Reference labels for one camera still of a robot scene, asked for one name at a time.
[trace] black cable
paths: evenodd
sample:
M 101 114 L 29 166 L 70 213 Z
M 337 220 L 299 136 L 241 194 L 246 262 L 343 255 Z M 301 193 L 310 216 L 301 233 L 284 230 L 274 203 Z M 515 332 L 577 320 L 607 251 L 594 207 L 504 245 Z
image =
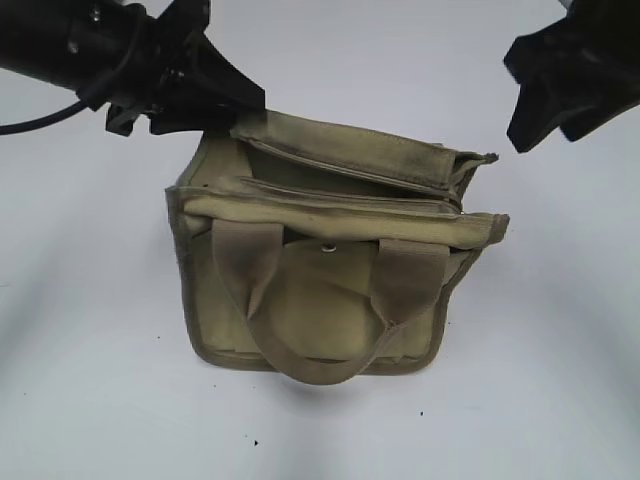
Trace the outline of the black cable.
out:
M 83 101 L 79 101 L 67 108 L 63 108 L 58 112 L 47 115 L 46 117 L 36 118 L 35 120 L 29 120 L 22 123 L 13 123 L 11 125 L 0 125 L 0 136 L 31 132 L 33 130 L 48 127 L 55 123 L 66 120 L 67 118 L 73 117 L 75 114 L 80 113 L 85 108 L 87 108 L 87 105 Z
M 142 5 L 134 5 L 135 8 L 138 9 L 138 19 L 136 21 L 136 28 L 133 32 L 133 35 L 131 36 L 131 41 L 129 42 L 129 47 L 122 57 L 122 60 L 120 60 L 120 63 L 118 63 L 118 66 L 114 70 L 108 72 L 102 78 L 96 80 L 95 86 L 90 88 L 89 97 L 81 99 L 73 105 L 70 105 L 67 108 L 63 108 L 62 110 L 45 117 L 40 117 L 36 118 L 35 120 L 29 120 L 21 123 L 13 123 L 10 125 L 0 125 L 0 136 L 32 132 L 33 130 L 39 130 L 41 128 L 49 127 L 56 123 L 62 122 L 63 120 L 67 120 L 68 118 L 71 118 L 74 115 L 82 112 L 89 106 L 92 101 L 94 101 L 95 99 L 99 99 L 99 97 L 104 95 L 107 89 L 113 86 L 113 84 L 122 75 L 127 64 L 131 61 L 138 43 L 140 42 L 142 26 L 144 25 L 145 19 L 145 9 L 144 7 L 142 7 Z

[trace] white surface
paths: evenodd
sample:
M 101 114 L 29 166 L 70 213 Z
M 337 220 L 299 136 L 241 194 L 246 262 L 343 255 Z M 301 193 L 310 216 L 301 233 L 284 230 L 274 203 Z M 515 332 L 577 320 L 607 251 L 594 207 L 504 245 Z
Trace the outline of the white surface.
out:
M 413 376 L 311 388 L 198 360 L 163 194 L 197 134 L 140 122 L 123 139 L 85 113 L 0 138 L 0 478 L 640 478 L 640 110 L 524 156 L 504 134 L 517 87 L 502 57 L 562 14 L 214 4 L 211 36 L 271 108 L 502 154 L 466 209 L 510 213 L 507 239 Z M 0 88 L 2 123 L 73 99 L 6 72 Z

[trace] olive green bag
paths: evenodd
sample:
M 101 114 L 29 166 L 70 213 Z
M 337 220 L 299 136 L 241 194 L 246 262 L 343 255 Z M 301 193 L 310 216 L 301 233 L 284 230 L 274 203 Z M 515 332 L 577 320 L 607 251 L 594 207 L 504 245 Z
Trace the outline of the olive green bag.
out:
M 167 190 L 193 348 L 316 385 L 426 366 L 505 234 L 506 215 L 461 210 L 496 159 L 276 112 L 206 133 Z

